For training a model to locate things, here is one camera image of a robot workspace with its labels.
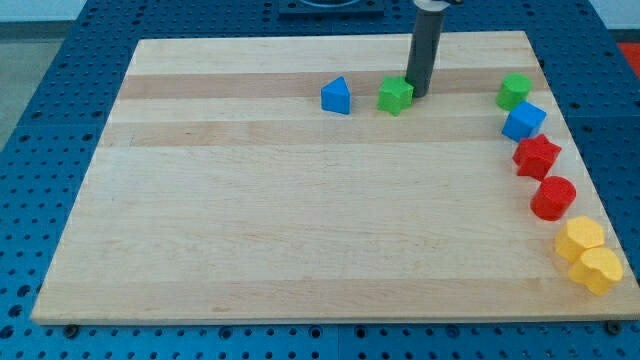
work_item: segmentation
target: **yellow block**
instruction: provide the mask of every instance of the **yellow block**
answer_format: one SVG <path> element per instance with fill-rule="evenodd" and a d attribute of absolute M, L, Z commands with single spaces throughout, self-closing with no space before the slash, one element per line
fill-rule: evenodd
<path fill-rule="evenodd" d="M 597 222 L 587 216 L 567 220 L 556 235 L 556 252 L 574 263 L 587 249 L 604 244 L 604 230 Z"/>
<path fill-rule="evenodd" d="M 589 249 L 569 269 L 569 278 L 584 284 L 596 295 L 604 295 L 622 280 L 622 264 L 609 248 Z"/>

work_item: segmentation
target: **toy block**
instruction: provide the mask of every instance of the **toy block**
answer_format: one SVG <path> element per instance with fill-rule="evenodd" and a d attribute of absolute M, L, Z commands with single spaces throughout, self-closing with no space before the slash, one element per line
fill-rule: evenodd
<path fill-rule="evenodd" d="M 348 115 L 351 112 L 351 92 L 343 76 L 325 85 L 320 91 L 322 110 Z"/>
<path fill-rule="evenodd" d="M 523 101 L 513 109 L 502 128 L 502 135 L 515 142 L 538 133 L 547 113 L 539 107 Z"/>
<path fill-rule="evenodd" d="M 558 255 L 574 263 L 583 252 L 604 245 L 604 230 L 588 216 L 567 220 L 555 238 Z"/>
<path fill-rule="evenodd" d="M 512 73 L 504 77 L 496 104 L 502 109 L 511 111 L 529 95 L 533 84 L 524 74 Z"/>
<path fill-rule="evenodd" d="M 407 84 L 403 76 L 382 79 L 382 86 L 378 91 L 378 110 L 388 111 L 398 116 L 404 109 L 411 107 L 413 86 Z"/>
<path fill-rule="evenodd" d="M 604 295 L 620 280 L 624 271 L 613 250 L 605 247 L 588 249 L 569 268 L 569 279 L 583 284 L 596 295 Z"/>
<path fill-rule="evenodd" d="M 522 139 L 513 161 L 518 165 L 518 176 L 531 176 L 542 181 L 556 161 L 562 148 L 547 139 L 544 134 Z"/>
<path fill-rule="evenodd" d="M 531 210 L 539 218 L 556 221 L 564 215 L 576 199 L 576 188 L 559 176 L 549 176 L 542 180 L 538 191 L 531 199 Z"/>

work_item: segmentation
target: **blue perforated table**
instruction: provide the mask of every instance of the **blue perforated table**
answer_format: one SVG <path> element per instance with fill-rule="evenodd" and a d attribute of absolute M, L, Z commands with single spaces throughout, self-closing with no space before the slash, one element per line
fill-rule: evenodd
<path fill-rule="evenodd" d="M 406 0 L 385 1 L 382 17 L 279 20 L 277 6 L 231 0 L 87 2 L 0 156 L 0 359 L 640 356 L 640 322 L 82 327 L 77 334 L 32 323 L 39 286 L 139 39 L 400 33 L 410 32 L 414 19 Z M 640 82 L 586 0 L 467 1 L 445 22 L 445 31 L 516 29 L 525 30 L 534 46 L 638 275 Z"/>

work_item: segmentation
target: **blue cube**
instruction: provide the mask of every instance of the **blue cube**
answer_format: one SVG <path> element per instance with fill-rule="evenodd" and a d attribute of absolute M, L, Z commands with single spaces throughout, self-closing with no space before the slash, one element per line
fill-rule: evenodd
<path fill-rule="evenodd" d="M 333 80 L 320 92 L 322 110 L 348 115 L 351 112 L 351 92 L 344 77 Z"/>
<path fill-rule="evenodd" d="M 520 142 L 523 138 L 535 136 L 547 113 L 539 107 L 523 101 L 511 110 L 502 128 L 502 135 Z"/>

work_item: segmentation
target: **wooden board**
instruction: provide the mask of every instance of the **wooden board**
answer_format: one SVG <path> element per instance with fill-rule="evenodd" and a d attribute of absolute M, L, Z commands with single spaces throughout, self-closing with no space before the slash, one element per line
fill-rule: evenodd
<path fill-rule="evenodd" d="M 143 40 L 32 317 L 42 324 L 637 318 L 640 291 L 522 32 L 444 34 L 429 96 L 376 110 L 408 35 Z M 500 135 L 501 79 L 563 151 L 568 216 L 605 226 L 625 278 L 597 297 L 553 251 L 538 182 Z M 344 75 L 350 116 L 320 110 Z"/>

